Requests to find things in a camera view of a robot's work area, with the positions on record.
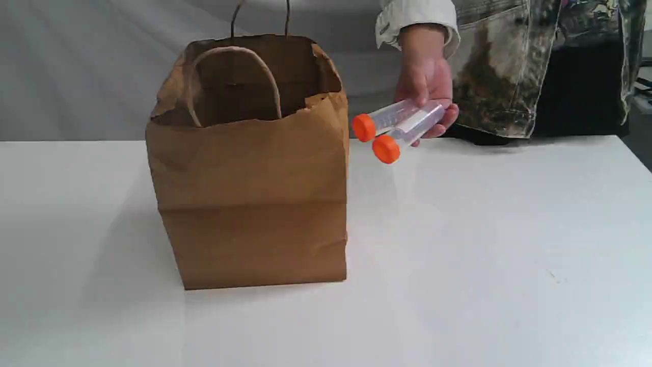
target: person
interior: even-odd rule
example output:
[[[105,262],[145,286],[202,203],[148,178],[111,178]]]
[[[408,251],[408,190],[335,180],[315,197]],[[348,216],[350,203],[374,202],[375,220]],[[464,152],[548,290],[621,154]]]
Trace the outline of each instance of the person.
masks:
[[[622,136],[645,6],[646,0],[381,0],[376,39],[402,51],[397,100],[448,106],[425,138],[502,145],[533,136]]]

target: clear plastic tube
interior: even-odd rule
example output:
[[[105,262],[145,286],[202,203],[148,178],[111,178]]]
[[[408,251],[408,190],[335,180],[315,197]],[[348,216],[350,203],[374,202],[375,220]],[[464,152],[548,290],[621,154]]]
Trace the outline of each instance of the clear plastic tube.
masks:
[[[370,114],[360,114],[353,119],[353,132],[360,141],[368,142],[405,121],[418,110],[419,107],[413,101],[406,99]]]
[[[387,134],[374,140],[374,153],[382,162],[394,163],[401,154],[401,150],[412,145],[428,130],[437,125],[444,117],[446,110],[436,101],[426,103],[416,113],[404,121],[396,124]]]

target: hand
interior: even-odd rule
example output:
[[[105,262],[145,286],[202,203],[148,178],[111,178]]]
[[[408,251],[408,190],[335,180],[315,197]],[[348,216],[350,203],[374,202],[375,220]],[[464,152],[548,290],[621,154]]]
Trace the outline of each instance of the hand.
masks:
[[[413,99],[421,107],[438,100],[446,114],[423,138],[441,136],[457,120],[460,109],[452,102],[451,67],[443,57],[446,28],[436,24],[415,24],[401,30],[403,67],[396,87],[396,101]]]

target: orange cap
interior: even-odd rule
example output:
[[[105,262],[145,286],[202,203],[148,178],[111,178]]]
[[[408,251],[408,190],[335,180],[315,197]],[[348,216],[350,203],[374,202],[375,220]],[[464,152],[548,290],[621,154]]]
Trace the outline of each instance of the orange cap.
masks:
[[[372,149],[376,157],[388,165],[396,162],[401,155],[401,148],[396,143],[396,140],[389,135],[377,137],[372,144]]]
[[[368,114],[361,114],[353,118],[353,132],[361,142],[368,142],[376,137],[376,123]]]

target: jacket sleeve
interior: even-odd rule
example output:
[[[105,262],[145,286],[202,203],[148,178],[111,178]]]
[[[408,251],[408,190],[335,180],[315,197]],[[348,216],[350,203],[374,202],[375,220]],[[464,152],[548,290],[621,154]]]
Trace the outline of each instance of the jacket sleeve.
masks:
[[[451,0],[381,0],[382,12],[376,20],[376,43],[383,43],[398,49],[398,33],[401,28],[412,24],[434,23],[444,25],[448,30],[444,46],[444,57],[448,58],[460,44],[457,30],[457,15]]]

